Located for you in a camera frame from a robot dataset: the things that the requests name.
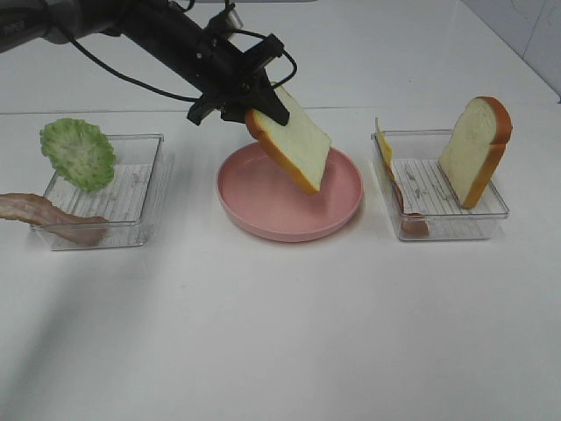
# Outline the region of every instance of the white table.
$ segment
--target white table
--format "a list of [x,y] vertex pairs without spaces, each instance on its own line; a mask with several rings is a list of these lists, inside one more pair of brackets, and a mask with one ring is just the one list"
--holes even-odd
[[[40,41],[1,56],[2,192],[43,191],[52,170],[38,131],[61,115],[163,132],[175,165],[158,235],[139,248],[51,252],[0,221],[0,419],[559,419],[559,105],[462,3],[424,3],[238,7],[295,52],[289,90],[365,181],[359,214],[305,244],[258,239],[225,216],[215,176],[251,141],[242,125],[212,115],[195,127],[184,104],[71,48],[48,46],[42,68],[8,60],[33,62]],[[462,39],[478,42],[460,50]],[[124,39],[87,43],[180,86]],[[57,75],[62,62],[76,73]],[[398,241],[373,176],[374,116],[388,130],[447,128],[478,94],[501,98],[515,124],[495,177],[509,219],[488,241]]]

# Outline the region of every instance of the bacon strip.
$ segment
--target bacon strip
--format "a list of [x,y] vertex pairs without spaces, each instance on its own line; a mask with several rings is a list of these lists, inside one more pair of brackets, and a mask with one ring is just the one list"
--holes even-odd
[[[0,195],[0,218],[17,220],[33,225],[66,225],[109,222],[102,217],[77,217],[57,208],[43,196],[33,193],[6,193]],[[105,228],[83,229],[49,229],[81,246],[95,246],[103,235]]]

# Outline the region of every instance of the clear plastic tray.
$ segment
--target clear plastic tray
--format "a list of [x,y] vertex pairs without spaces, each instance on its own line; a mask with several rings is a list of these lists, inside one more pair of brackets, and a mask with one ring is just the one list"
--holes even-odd
[[490,182],[477,206],[458,204],[437,158],[450,140],[451,130],[385,131],[393,149],[387,170],[375,133],[374,168],[398,239],[404,241],[489,239],[508,207]]
[[[115,149],[115,177],[109,185],[88,193],[54,173],[44,197],[66,213],[104,217],[108,222],[31,225],[51,250],[142,246],[155,233],[166,195],[173,155],[161,149],[161,134],[108,136]],[[64,237],[99,235],[90,245]]]

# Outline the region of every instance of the white bread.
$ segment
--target white bread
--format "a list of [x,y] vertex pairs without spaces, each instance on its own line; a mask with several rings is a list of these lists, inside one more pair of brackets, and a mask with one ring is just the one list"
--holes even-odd
[[462,207],[472,208],[478,203],[511,132],[510,116],[496,98],[478,96],[466,105],[438,158]]
[[331,139],[282,87],[277,97],[290,112],[287,125],[250,109],[245,114],[249,133],[290,178],[307,194],[320,190]]

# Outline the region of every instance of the lettuce leaf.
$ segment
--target lettuce leaf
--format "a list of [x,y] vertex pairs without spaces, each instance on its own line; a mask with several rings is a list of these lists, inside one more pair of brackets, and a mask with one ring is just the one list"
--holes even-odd
[[117,157],[97,125],[61,118],[46,125],[39,136],[41,152],[53,168],[80,189],[94,191],[113,180]]

